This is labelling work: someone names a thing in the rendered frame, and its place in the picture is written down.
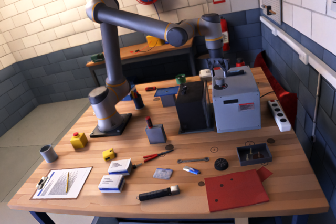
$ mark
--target floor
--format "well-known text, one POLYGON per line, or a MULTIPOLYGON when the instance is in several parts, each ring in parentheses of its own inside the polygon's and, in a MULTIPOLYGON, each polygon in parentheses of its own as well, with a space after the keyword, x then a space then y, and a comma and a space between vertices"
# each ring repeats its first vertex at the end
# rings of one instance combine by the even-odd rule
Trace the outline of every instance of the floor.
MULTIPOLYGON (((37 224, 26 211, 10 210, 7 203, 39 166, 39 150, 55 146, 83 115, 87 98, 43 104, 0 137, 0 224, 37 224)), ((55 224, 91 224, 91 216, 49 214, 55 224)))

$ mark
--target green tape roll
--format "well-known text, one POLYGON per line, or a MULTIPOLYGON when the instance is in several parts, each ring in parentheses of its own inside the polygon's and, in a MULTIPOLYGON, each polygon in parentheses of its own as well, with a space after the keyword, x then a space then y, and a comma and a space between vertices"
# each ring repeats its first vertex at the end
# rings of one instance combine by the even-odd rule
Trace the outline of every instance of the green tape roll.
POLYGON ((176 78, 176 82, 177 82, 178 85, 186 82, 185 74, 178 74, 175 78, 176 78))

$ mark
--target red-handled pliers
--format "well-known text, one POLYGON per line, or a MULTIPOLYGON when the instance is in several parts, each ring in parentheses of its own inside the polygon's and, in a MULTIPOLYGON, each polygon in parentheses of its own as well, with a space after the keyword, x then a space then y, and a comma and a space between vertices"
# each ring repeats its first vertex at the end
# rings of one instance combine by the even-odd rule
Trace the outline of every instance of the red-handled pliers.
POLYGON ((158 157, 158 156, 160 156, 160 155, 166 154, 166 153, 168 153, 168 152, 172 152, 173 150, 174 150, 174 149, 169 150, 169 151, 166 151, 166 152, 161 152, 161 153, 157 153, 157 154, 152 154, 152 155, 144 156, 143 158, 147 158, 147 159, 144 160, 144 162, 146 163, 146 162, 149 161, 149 160, 152 160, 152 159, 154 159, 154 158, 156 158, 156 157, 158 157))

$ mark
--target power outlet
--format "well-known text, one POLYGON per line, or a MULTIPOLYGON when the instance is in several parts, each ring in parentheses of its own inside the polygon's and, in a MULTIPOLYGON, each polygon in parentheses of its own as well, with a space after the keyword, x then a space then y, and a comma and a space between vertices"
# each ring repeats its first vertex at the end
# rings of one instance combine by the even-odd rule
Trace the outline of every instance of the power outlet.
POLYGON ((308 65, 308 55, 301 53, 299 54, 299 58, 304 64, 308 65))

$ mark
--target workbench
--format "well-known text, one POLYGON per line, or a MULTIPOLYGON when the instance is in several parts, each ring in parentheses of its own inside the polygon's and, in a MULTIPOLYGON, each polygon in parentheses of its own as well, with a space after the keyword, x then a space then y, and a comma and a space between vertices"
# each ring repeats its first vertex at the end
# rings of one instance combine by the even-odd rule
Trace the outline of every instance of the workbench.
MULTIPOLYGON (((195 67, 196 48, 193 44, 193 41, 194 38, 191 38, 183 46, 180 47, 174 47, 170 44, 164 44, 162 46, 154 47, 150 51, 147 51, 150 49, 149 47, 146 47, 148 45, 147 42, 129 47, 122 47, 120 48, 121 64, 125 65, 145 60, 154 60, 159 58, 188 54, 189 69, 192 72, 192 75, 195 76, 197 75, 195 67), (144 52, 138 52, 138 53, 135 52, 136 50, 141 49, 143 49, 144 52)), ((104 60, 98 62, 91 61, 88 62, 86 66, 89 68, 91 72, 96 87, 99 87, 100 84, 97 79, 95 71, 98 69, 105 68, 105 61, 104 60)))
MULTIPOLYGON (((252 68, 260 95, 272 88, 261 68, 252 68)), ((188 77, 187 82, 199 77, 188 77)), ((90 107, 70 131, 55 147, 58 160, 51 164, 43 161, 22 188, 8 203, 10 209, 31 211, 36 218, 48 218, 45 212, 98 217, 136 218, 154 220, 218 220, 234 218, 236 223, 248 223, 248 217, 296 215, 295 223, 304 223, 308 214, 327 212, 328 201, 318 183, 310 163, 293 130, 280 132, 272 117, 267 101, 276 99, 274 93, 261 98, 261 125, 259 130, 230 133, 206 132, 178 135, 179 121, 175 107, 163 108, 155 91, 146 92, 148 86, 165 88, 176 86, 175 80, 137 85, 145 108, 135 110, 133 101, 117 104, 120 114, 132 113, 132 118, 121 136, 89 138, 97 125, 96 116, 90 107), (163 124, 167 135, 165 144, 150 145, 145 133, 145 117, 150 116, 153 124, 163 124), (83 149, 74 150, 70 144, 73 132, 85 132, 88 144, 83 149), (249 144, 267 143, 273 160, 263 164, 273 174, 263 182, 269 202, 248 207, 210 213, 205 186, 200 186, 206 177, 215 177, 250 169, 259 169, 262 164, 240 167, 236 148, 249 144), (120 194, 102 194, 98 184, 107 175, 110 162, 102 158, 102 151, 113 148, 116 159, 132 158, 133 164, 143 163, 143 156, 165 151, 172 144, 175 150, 158 157, 133 170, 126 176, 126 183, 120 194), (185 164, 178 159, 209 157, 209 162, 192 163, 201 171, 194 175, 182 170, 185 164), (225 158, 229 168, 223 172, 214 168, 218 158, 225 158), (93 166, 93 169, 76 200, 29 200, 35 192, 36 184, 50 169, 78 168, 93 166), (170 180, 154 179, 156 168, 173 169, 170 180), (140 202, 136 197, 145 192, 178 185, 181 194, 140 202)))

